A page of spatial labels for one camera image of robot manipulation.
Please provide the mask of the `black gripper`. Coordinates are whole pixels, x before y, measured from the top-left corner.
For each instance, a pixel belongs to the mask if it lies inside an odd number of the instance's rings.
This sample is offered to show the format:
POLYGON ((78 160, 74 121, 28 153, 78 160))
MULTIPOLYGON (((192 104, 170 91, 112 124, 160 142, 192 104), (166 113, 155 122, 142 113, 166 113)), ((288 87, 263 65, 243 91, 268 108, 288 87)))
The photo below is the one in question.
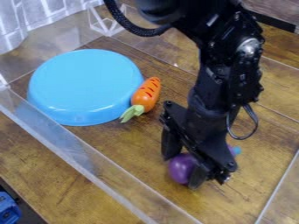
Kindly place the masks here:
POLYGON ((174 101, 163 103, 162 154, 168 160, 180 153, 195 157, 188 187, 195 190, 204 181, 216 180, 223 185, 238 169, 235 152, 227 144, 227 113, 208 110, 195 89, 188 95, 188 107, 174 101))

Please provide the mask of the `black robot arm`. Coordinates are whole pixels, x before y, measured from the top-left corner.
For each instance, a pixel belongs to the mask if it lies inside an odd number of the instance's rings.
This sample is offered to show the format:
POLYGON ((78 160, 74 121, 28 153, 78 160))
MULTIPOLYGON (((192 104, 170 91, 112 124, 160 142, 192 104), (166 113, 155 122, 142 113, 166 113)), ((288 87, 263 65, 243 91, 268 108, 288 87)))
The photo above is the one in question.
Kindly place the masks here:
POLYGON ((250 103, 263 91, 263 30, 240 0, 135 0, 135 4, 146 19, 172 25, 200 48, 188 106, 163 104, 163 158, 175 158, 182 150, 191 153, 183 181, 191 189, 211 179, 223 184, 238 169, 226 138, 246 139, 231 125, 240 110, 258 120, 250 103))

